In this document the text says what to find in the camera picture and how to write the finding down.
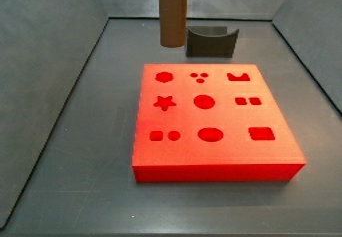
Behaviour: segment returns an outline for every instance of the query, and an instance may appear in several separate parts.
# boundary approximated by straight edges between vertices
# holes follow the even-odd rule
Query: red block
[[[304,164],[255,65],[145,65],[136,182],[287,181]]]

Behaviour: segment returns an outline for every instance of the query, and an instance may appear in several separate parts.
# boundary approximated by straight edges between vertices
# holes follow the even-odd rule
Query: star-shaped hole
[[[160,107],[162,111],[166,111],[169,106],[176,106],[176,103],[172,101],[172,96],[168,97],[156,97],[157,102],[153,103],[154,107]]]

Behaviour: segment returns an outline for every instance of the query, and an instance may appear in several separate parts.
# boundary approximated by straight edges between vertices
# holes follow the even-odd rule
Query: gray floor
[[[342,124],[268,22],[235,56],[186,59],[156,20],[110,20],[2,233],[342,233]],[[288,183],[136,184],[129,167],[144,63],[257,64],[308,164]]]

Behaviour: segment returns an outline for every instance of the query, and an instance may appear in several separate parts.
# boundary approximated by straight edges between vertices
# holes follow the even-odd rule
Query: black object
[[[232,57],[239,29],[225,26],[186,27],[186,57]]]

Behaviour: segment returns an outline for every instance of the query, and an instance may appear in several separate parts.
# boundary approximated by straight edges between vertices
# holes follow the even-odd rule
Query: brown cylinder
[[[160,44],[180,47],[185,43],[186,0],[158,0]]]

